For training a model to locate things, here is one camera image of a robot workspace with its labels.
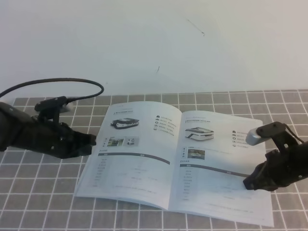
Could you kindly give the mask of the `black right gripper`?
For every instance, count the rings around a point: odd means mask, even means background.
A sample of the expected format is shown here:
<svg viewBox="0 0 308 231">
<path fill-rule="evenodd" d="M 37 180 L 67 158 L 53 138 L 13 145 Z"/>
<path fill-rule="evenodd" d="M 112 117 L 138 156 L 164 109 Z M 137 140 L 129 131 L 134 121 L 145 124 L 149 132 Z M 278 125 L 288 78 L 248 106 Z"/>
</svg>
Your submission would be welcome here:
<svg viewBox="0 0 308 231">
<path fill-rule="evenodd" d="M 274 191 L 308 178 L 308 152 L 281 154 L 277 150 L 266 154 L 266 161 L 243 180 L 247 190 Z"/>
</svg>

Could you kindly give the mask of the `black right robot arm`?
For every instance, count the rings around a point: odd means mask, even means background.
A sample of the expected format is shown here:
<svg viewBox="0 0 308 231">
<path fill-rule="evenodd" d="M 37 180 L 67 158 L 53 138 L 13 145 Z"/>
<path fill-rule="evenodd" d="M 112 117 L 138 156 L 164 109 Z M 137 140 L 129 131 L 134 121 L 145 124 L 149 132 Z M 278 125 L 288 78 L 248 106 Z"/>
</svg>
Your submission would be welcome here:
<svg viewBox="0 0 308 231">
<path fill-rule="evenodd" d="M 265 154 L 266 161 L 257 165 L 243 180 L 247 190 L 272 192 L 308 177 L 308 143 L 277 149 Z"/>
</svg>

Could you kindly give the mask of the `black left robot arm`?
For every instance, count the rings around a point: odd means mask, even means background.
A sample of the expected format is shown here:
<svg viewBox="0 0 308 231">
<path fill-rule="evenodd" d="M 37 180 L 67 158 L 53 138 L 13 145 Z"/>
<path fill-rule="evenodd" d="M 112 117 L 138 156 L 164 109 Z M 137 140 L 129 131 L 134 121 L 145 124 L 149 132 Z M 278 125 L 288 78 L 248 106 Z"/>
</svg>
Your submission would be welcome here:
<svg viewBox="0 0 308 231">
<path fill-rule="evenodd" d="M 89 156 L 96 136 L 72 130 L 59 122 L 59 109 L 30 116 L 0 103 L 0 150 L 8 147 L 47 154 L 60 159 Z"/>
</svg>

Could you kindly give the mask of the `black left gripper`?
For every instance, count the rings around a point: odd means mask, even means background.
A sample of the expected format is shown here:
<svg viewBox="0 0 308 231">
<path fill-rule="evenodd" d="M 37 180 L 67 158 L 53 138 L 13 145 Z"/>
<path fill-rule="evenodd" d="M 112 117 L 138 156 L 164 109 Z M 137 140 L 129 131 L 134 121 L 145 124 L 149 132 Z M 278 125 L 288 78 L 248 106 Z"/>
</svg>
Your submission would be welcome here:
<svg viewBox="0 0 308 231">
<path fill-rule="evenodd" d="M 48 123 L 26 123 L 16 138 L 16 147 L 43 153 L 60 159 L 89 156 L 92 146 L 96 145 L 96 136 L 74 132 L 67 125 Z"/>
</svg>

